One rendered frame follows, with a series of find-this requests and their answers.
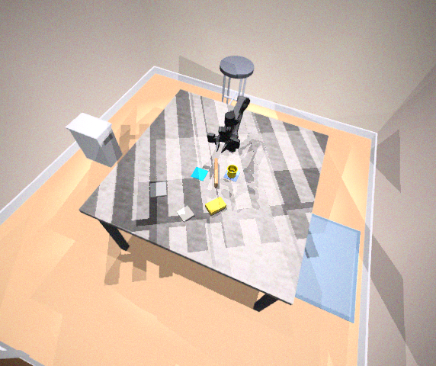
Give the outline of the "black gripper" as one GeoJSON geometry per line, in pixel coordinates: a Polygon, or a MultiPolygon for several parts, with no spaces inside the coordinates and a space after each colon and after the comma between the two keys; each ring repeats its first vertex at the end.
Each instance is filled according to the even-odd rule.
{"type": "Polygon", "coordinates": [[[232,140],[230,140],[231,134],[232,131],[229,134],[229,137],[227,137],[226,135],[222,135],[222,134],[220,134],[220,136],[215,136],[215,133],[208,133],[207,139],[209,143],[215,143],[216,151],[218,151],[220,147],[220,142],[225,143],[221,151],[221,153],[223,153],[226,149],[231,148],[232,144],[233,144],[233,148],[238,149],[240,146],[240,139],[233,138],[232,140]]]}

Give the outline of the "white flat rectangular slab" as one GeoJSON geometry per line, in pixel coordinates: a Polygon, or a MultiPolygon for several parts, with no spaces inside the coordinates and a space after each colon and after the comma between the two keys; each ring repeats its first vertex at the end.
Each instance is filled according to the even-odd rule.
{"type": "Polygon", "coordinates": [[[186,221],[194,216],[194,213],[191,211],[191,209],[188,206],[182,208],[177,213],[183,221],[186,221]]]}

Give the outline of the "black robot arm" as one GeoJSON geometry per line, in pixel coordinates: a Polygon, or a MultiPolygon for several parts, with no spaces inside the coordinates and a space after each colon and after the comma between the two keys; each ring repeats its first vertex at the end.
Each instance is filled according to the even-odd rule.
{"type": "MultiPolygon", "coordinates": [[[[246,98],[243,96],[237,97],[236,106],[234,107],[233,111],[225,113],[225,120],[224,120],[225,126],[219,127],[218,136],[220,136],[220,134],[222,134],[222,135],[226,135],[227,137],[229,137],[229,134],[232,131],[230,140],[232,140],[233,138],[236,138],[236,139],[239,138],[239,135],[238,135],[239,125],[241,123],[243,112],[245,109],[247,109],[249,104],[250,104],[249,98],[246,98]]],[[[236,148],[233,148],[233,144],[232,144],[231,148],[228,148],[227,150],[235,152],[236,148]]]]}

